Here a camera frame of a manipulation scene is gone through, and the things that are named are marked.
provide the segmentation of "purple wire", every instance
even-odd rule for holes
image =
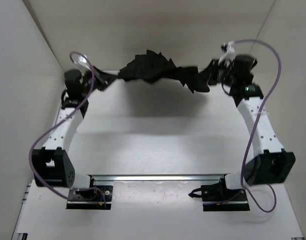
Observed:
[[[256,128],[257,128],[259,119],[261,117],[261,112],[262,112],[262,110],[264,108],[264,105],[265,105],[266,101],[268,100],[268,98],[270,97],[272,92],[274,91],[274,89],[275,89],[275,87],[276,87],[276,85],[277,85],[277,83],[279,81],[279,78],[281,77],[282,60],[281,60],[278,52],[271,45],[266,43],[265,41],[258,40],[258,39],[243,39],[243,40],[235,41],[234,43],[235,44],[242,44],[242,43],[249,43],[249,42],[251,42],[251,43],[258,43],[258,44],[261,44],[261,45],[267,47],[269,50],[271,50],[274,53],[274,55],[275,55],[275,57],[277,58],[277,61],[278,61],[278,73],[277,73],[276,80],[275,80],[272,88],[268,91],[267,95],[264,97],[263,102],[262,102],[262,104],[259,107],[258,114],[257,114],[257,117],[256,117],[256,120],[255,120],[253,129],[252,129],[252,132],[250,133],[249,141],[248,141],[248,144],[247,144],[247,147],[246,147],[246,151],[245,151],[245,155],[244,155],[244,159],[243,159],[242,170],[241,170],[241,185],[242,185],[243,189],[248,191],[249,195],[252,197],[252,199],[254,200],[255,204],[258,206],[258,208],[260,210],[262,210],[265,213],[271,213],[272,211],[275,210],[276,205],[277,205],[277,196],[276,196],[276,193],[275,193],[275,190],[273,189],[273,187],[268,184],[268,186],[271,188],[271,190],[273,191],[273,194],[274,194],[274,206],[270,210],[265,210],[265,209],[263,209],[259,205],[259,203],[255,199],[255,197],[253,196],[251,191],[244,185],[244,173],[245,173],[245,166],[246,166],[247,156],[248,156],[249,150],[250,150],[251,145],[252,145],[252,141],[253,141],[254,136],[255,136]]]
[[[42,183],[42,185],[44,187],[47,187],[48,189],[50,189],[53,193],[57,194],[58,196],[60,196],[61,198],[64,198],[66,200],[68,200],[68,197],[61,194],[60,192],[58,192],[57,190],[55,190],[53,187],[51,187],[39,174],[38,172],[36,171],[36,169],[34,168],[34,165],[33,165],[33,162],[32,162],[32,154],[33,154],[33,150],[34,148],[36,147],[36,145],[45,137],[47,136],[51,131],[53,131],[54,129],[58,128],[61,124],[63,124],[67,119],[69,119],[71,116],[73,116],[87,101],[87,99],[89,98],[89,96],[91,95],[92,91],[93,91],[93,88],[94,88],[94,82],[95,82],[95,71],[94,71],[94,67],[93,65],[91,64],[91,62],[88,60],[87,56],[79,53],[79,52],[71,52],[70,55],[69,55],[69,59],[76,64],[76,62],[73,60],[72,56],[76,54],[76,55],[79,55],[81,57],[83,57],[88,66],[90,67],[90,70],[91,70],[91,73],[92,73],[92,79],[91,79],[91,87],[90,87],[90,90],[88,92],[88,94],[86,95],[86,97],[83,99],[83,101],[77,106],[77,108],[74,109],[73,112],[71,112],[68,116],[66,116],[63,120],[61,120],[59,123],[57,123],[56,125],[54,125],[53,127],[51,127],[49,130],[47,130],[45,133],[43,133],[34,143],[33,145],[31,146],[30,150],[29,150],[29,153],[28,153],[28,162],[29,162],[29,166],[30,168],[32,169],[32,172],[33,174],[35,175],[35,177]],[[85,190],[91,190],[91,189],[94,189],[93,187],[91,188],[83,188],[83,191]]]

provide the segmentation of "purple cable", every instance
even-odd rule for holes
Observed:
[[[276,193],[275,193],[275,190],[273,189],[273,187],[271,185],[268,184],[268,186],[271,188],[271,190],[273,191],[273,194],[274,194],[274,206],[272,207],[272,209],[270,210],[265,210],[263,209],[259,203],[257,202],[257,200],[255,199],[255,197],[253,196],[253,194],[251,193],[251,191],[244,185],[244,173],[245,173],[245,166],[246,166],[246,161],[247,161],[247,156],[248,156],[248,153],[249,153],[249,150],[251,148],[251,145],[252,145],[252,141],[254,139],[254,135],[255,135],[255,132],[256,132],[256,128],[257,128],[257,125],[258,125],[258,122],[259,122],[259,119],[261,117],[261,112],[264,108],[264,105],[266,103],[266,101],[268,100],[268,98],[270,97],[270,95],[272,94],[272,92],[274,91],[278,81],[279,81],[279,78],[281,77],[281,72],[282,72],[282,60],[278,54],[278,52],[271,46],[269,45],[268,43],[264,42],[264,41],[261,41],[261,40],[258,40],[258,39],[243,39],[243,40],[238,40],[238,41],[235,41],[234,43],[235,44],[242,44],[242,43],[258,43],[258,44],[261,44],[265,47],[267,47],[269,50],[271,50],[275,57],[277,58],[277,61],[278,61],[278,73],[277,73],[277,77],[276,77],[276,80],[272,86],[272,88],[268,91],[267,95],[264,97],[263,99],[263,102],[262,104],[260,105],[259,107],[259,110],[258,110],[258,114],[257,114],[257,117],[256,117],[256,120],[255,120],[255,123],[254,123],[254,126],[253,126],[253,129],[252,129],[252,132],[250,133],[250,137],[249,137],[249,141],[248,141],[248,144],[247,144],[247,147],[246,147],[246,151],[245,151],[245,155],[244,155],[244,159],[243,159],[243,164],[242,164],[242,170],[241,170],[241,185],[243,187],[243,189],[247,190],[249,195],[252,197],[252,199],[254,200],[255,204],[258,206],[258,208],[260,210],[262,210],[263,212],[265,213],[271,213],[272,211],[275,210],[276,208],[276,205],[277,205],[277,196],[276,196]]]
[[[71,52],[70,55],[69,55],[69,59],[77,64],[72,56],[76,54],[76,55],[79,55],[81,57],[83,57],[87,64],[89,65],[90,67],[90,70],[91,70],[91,73],[92,73],[92,79],[91,79],[91,87],[90,87],[90,90],[88,92],[88,94],[86,95],[86,97],[83,99],[83,101],[77,106],[77,108],[74,109],[73,112],[71,112],[68,116],[66,116],[62,121],[60,121],[59,123],[57,123],[56,125],[54,125],[53,127],[51,127],[49,130],[47,130],[45,133],[43,133],[34,143],[33,145],[31,146],[30,150],[29,150],[29,153],[28,153],[28,162],[29,162],[29,166],[30,168],[32,169],[32,172],[33,174],[35,175],[35,177],[43,184],[44,187],[47,187],[48,189],[50,189],[53,193],[57,194],[58,196],[60,196],[61,198],[64,198],[66,200],[68,200],[68,197],[61,194],[60,192],[58,192],[57,190],[55,190],[53,187],[51,187],[39,174],[38,172],[36,171],[36,169],[34,168],[33,166],[33,162],[32,162],[32,153],[33,153],[33,150],[34,148],[36,147],[36,145],[46,136],[48,135],[51,131],[53,131],[54,129],[58,128],[61,124],[63,124],[67,119],[69,119],[71,116],[73,116],[87,101],[87,99],[89,98],[89,96],[91,95],[92,91],[93,91],[93,88],[94,88],[94,82],[95,82],[95,71],[94,71],[94,68],[93,68],[93,65],[91,64],[91,62],[88,60],[87,56],[79,53],[79,52]],[[91,189],[94,189],[93,187],[91,188],[83,188],[83,191],[85,190],[91,190]],[[102,196],[104,196],[103,192],[99,189],[99,188],[96,188],[101,194]]]

